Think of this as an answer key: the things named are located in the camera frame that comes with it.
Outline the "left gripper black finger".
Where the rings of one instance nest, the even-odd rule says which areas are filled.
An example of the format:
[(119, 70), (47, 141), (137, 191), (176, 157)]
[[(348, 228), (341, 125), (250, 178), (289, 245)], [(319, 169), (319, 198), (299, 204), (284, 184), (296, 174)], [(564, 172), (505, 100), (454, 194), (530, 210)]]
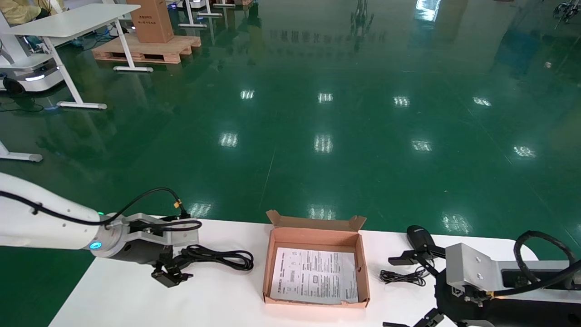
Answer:
[(187, 268), (187, 259), (183, 255), (160, 254), (157, 263), (169, 273), (176, 273)]
[(178, 286), (182, 282), (186, 282), (189, 278), (193, 277), (193, 274), (183, 273), (179, 268), (164, 271), (162, 268), (157, 267), (154, 269), (151, 277), (167, 288), (171, 288)]

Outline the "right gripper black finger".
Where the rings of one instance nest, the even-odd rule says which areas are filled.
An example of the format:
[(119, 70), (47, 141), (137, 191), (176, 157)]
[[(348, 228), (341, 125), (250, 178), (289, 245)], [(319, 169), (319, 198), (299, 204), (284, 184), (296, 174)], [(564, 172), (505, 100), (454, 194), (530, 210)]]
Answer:
[(419, 277), (423, 277), (424, 273), (429, 273), (433, 277), (438, 277), (439, 272), (433, 264), (429, 263), (430, 260), (433, 261), (436, 258), (446, 258), (445, 249), (443, 247), (423, 247), (417, 250), (407, 250), (399, 257), (388, 258), (388, 263), (392, 266), (411, 266), (419, 264), (423, 267), (423, 272), (420, 273)]
[[(413, 327), (435, 327), (444, 319), (445, 315), (442, 314), (437, 308), (432, 308), (423, 318), (421, 318)], [(383, 322), (383, 327), (409, 327), (405, 324)]]

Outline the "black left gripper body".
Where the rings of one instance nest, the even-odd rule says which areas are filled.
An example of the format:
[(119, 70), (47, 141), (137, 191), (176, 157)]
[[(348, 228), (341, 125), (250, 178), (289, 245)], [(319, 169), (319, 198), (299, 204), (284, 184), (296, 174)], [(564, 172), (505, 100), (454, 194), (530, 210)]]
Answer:
[(155, 266), (160, 259), (173, 255), (174, 246), (153, 243), (147, 240), (132, 240), (109, 259)]

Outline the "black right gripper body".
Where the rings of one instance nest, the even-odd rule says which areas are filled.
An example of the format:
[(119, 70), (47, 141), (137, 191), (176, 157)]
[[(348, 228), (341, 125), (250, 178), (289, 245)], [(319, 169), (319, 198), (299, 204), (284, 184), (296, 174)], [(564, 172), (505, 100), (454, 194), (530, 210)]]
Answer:
[(438, 312), (458, 327), (579, 327), (579, 303), (493, 299), (480, 307), (452, 292), (441, 272), (434, 286)]

